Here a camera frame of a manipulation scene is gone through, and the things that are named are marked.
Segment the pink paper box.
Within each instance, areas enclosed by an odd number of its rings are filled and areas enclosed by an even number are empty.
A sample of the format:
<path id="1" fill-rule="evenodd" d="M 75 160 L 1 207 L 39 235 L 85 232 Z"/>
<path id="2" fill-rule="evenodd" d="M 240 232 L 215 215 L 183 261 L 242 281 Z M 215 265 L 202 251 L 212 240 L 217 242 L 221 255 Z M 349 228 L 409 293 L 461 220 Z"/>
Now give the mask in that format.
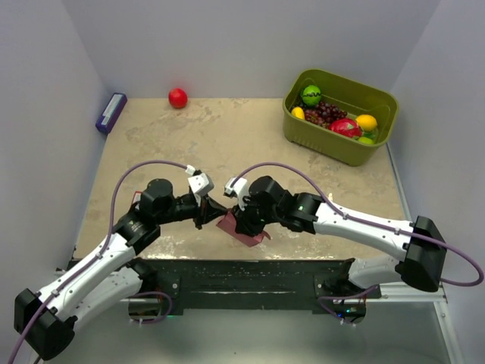
<path id="1" fill-rule="evenodd" d="M 270 240 L 271 236 L 268 232 L 262 231 L 260 234 L 251 237 L 249 235 L 240 234 L 236 232 L 236 218 L 232 212 L 228 212 L 217 224 L 216 227 L 224 233 L 230 235 L 232 238 L 243 243 L 247 247 L 253 247 L 263 242 L 264 239 Z"/>

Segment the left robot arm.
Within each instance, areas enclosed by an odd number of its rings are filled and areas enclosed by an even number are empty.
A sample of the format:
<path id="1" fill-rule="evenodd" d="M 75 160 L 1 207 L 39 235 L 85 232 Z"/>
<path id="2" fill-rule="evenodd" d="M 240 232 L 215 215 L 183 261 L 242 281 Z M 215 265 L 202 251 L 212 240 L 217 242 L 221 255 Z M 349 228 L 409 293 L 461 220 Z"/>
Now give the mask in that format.
<path id="1" fill-rule="evenodd" d="M 17 345 L 28 343 L 40 360 L 54 359 L 83 322 L 124 298 L 150 297 L 157 279 L 137 255 L 160 237 L 161 226 L 192 220 L 201 228 L 226 212 L 209 196 L 209 176 L 197 171 L 188 184 L 188 192 L 175 197 L 169 180 L 150 181 L 91 253 L 38 291 L 22 290 L 14 301 Z"/>

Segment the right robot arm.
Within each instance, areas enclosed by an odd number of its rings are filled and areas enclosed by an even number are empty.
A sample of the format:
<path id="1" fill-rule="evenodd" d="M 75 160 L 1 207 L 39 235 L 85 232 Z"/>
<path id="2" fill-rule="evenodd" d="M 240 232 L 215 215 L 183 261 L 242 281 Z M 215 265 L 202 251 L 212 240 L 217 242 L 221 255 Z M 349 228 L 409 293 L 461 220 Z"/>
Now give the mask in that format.
<path id="1" fill-rule="evenodd" d="M 291 194 L 270 176 L 252 183 L 231 178 L 224 193 L 238 200 L 231 213 L 240 237 L 256 239 L 267 225 L 280 224 L 296 233 L 341 237 L 381 251 L 373 259 L 351 259 L 340 277 L 327 284 L 345 297 L 397 281 L 424 292 L 439 288 L 446 248 L 429 218 L 404 221 L 357 212 L 312 193 Z"/>

